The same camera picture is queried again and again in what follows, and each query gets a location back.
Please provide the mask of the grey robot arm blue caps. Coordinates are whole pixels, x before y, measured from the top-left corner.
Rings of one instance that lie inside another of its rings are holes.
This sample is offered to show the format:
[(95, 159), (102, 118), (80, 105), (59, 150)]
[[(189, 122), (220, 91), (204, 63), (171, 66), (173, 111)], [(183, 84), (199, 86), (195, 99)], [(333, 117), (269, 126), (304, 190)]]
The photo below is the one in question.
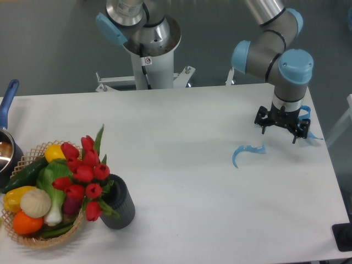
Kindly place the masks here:
[[(262, 129), (275, 125), (287, 129), (295, 139), (307, 138), (310, 119), (300, 118), (299, 112), (314, 60), (302, 49), (289, 49), (303, 27), (302, 16), (281, 1), (246, 1), (246, 6), (262, 33), (254, 42), (237, 44), (232, 66), (274, 86), (271, 107), (259, 108), (255, 124)], [(107, 39), (129, 52), (137, 89), (176, 87), (174, 50), (181, 31), (167, 15), (165, 1), (107, 1), (96, 24)]]

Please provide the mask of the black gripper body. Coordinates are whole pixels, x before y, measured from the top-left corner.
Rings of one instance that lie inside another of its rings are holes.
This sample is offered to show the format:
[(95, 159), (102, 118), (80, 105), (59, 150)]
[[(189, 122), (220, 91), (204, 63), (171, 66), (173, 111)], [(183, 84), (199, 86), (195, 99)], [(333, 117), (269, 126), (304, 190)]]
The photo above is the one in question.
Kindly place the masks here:
[(268, 125), (277, 126), (285, 129), (297, 129), (299, 127), (298, 115), (300, 108), (295, 111), (287, 111), (278, 108), (273, 102), (268, 114)]

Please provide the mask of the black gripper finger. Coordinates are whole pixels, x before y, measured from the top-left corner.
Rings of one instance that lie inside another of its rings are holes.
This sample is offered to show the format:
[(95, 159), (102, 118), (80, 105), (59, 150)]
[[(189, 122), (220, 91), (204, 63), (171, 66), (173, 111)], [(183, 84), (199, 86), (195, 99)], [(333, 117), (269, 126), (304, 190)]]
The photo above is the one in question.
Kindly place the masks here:
[(271, 126), (271, 120), (269, 119), (270, 112), (264, 106), (261, 106), (256, 114), (254, 124), (259, 125), (261, 127), (261, 134), (264, 134), (267, 127)]
[(293, 134), (293, 144), (296, 143), (298, 138), (306, 139), (308, 137), (308, 133), (310, 131), (310, 123), (311, 120), (309, 118), (304, 118), (302, 120), (297, 119), (291, 124), (287, 125), (288, 131)]

